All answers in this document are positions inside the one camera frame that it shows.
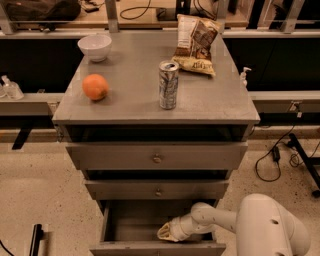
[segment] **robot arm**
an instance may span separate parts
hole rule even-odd
[[[236,234],[238,256],[303,256],[310,248],[309,233],[303,223],[278,202],[261,194],[245,197],[238,212],[196,203],[191,213],[166,223],[158,237],[182,241],[192,234],[211,232],[214,224]]]

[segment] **gray cabinet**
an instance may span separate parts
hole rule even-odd
[[[53,122],[104,215],[94,255],[221,255],[214,234],[183,243],[159,241],[157,230],[197,201],[216,205],[247,149],[258,114],[220,36],[212,45],[215,78],[181,71],[177,106],[159,106],[158,64],[170,59],[176,31],[112,34],[106,61],[84,58]],[[92,102],[81,80],[99,73],[111,91]]]

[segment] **speckled floor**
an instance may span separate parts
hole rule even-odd
[[[256,161],[291,127],[257,128],[250,137],[248,151],[238,170],[233,171],[230,185],[218,208],[236,211],[242,198],[263,193],[276,199],[298,217],[311,235],[307,256],[320,255],[320,199],[311,196],[316,189],[304,164],[289,164],[294,153],[284,144],[280,148],[282,175],[275,182],[263,182],[254,172]],[[296,127],[306,153],[311,155],[320,140],[318,127]],[[12,151],[16,134],[0,131],[0,239],[16,256],[29,255],[33,225],[40,223],[45,239],[39,255],[91,255],[88,248],[100,238],[102,215],[53,132],[33,132],[21,150]],[[320,156],[318,149],[315,156]],[[277,175],[270,158],[259,164],[265,178]],[[236,256],[235,235],[217,227],[218,242],[226,243],[223,256]],[[0,256],[8,255],[0,248]]]

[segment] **silver can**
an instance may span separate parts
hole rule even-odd
[[[178,91],[179,64],[175,61],[162,61],[159,65],[160,107],[176,107]]]

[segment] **chip bag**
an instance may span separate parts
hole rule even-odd
[[[215,76],[210,49],[219,29],[214,20],[178,14],[178,46],[172,60],[184,70]]]

